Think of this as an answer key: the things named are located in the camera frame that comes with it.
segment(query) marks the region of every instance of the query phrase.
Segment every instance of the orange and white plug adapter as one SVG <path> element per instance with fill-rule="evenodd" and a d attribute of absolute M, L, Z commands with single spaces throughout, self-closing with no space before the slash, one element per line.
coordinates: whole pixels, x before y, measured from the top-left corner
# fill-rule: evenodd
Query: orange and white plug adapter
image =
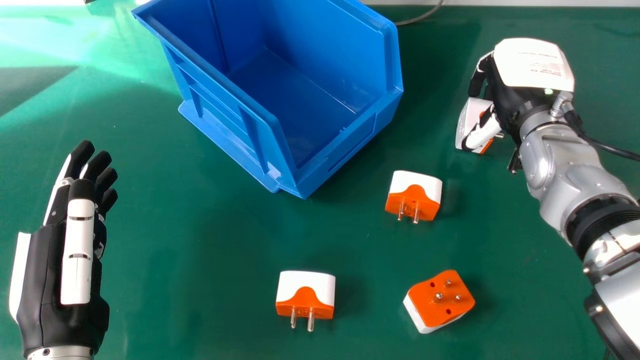
<path fill-rule="evenodd" d="M 278 281 L 276 311 L 291 317 L 291 328 L 297 318 L 308 318 L 307 331 L 314 330 L 316 319 L 333 318 L 335 276 L 321 272 L 283 271 Z"/>
<path fill-rule="evenodd" d="M 413 285 L 404 297 L 404 307 L 421 334 L 428 334 L 468 313 L 476 304 L 455 270 Z"/>
<path fill-rule="evenodd" d="M 385 210 L 403 217 L 432 221 L 440 209 L 442 180 L 416 172 L 398 170 L 391 179 Z"/>

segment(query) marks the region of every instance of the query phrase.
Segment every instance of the robotic arm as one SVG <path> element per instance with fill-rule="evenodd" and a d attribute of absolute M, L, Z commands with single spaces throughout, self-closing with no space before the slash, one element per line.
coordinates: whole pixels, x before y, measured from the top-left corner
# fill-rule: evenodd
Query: robotic arm
<path fill-rule="evenodd" d="M 573 87 L 558 46 L 503 40 L 477 65 L 456 147 L 482 153 L 500 131 L 513 139 L 509 170 L 524 171 L 540 215 L 573 247 L 593 284 L 585 301 L 589 317 L 617 358 L 640 359 L 640 207 L 602 167 L 595 147 L 640 156 L 586 135 L 572 106 Z"/>
<path fill-rule="evenodd" d="M 19 233 L 9 310 L 28 360 L 89 360 L 109 327 L 100 296 L 107 244 L 104 221 L 118 195 L 111 156 L 84 141 L 65 161 L 42 227 Z"/>

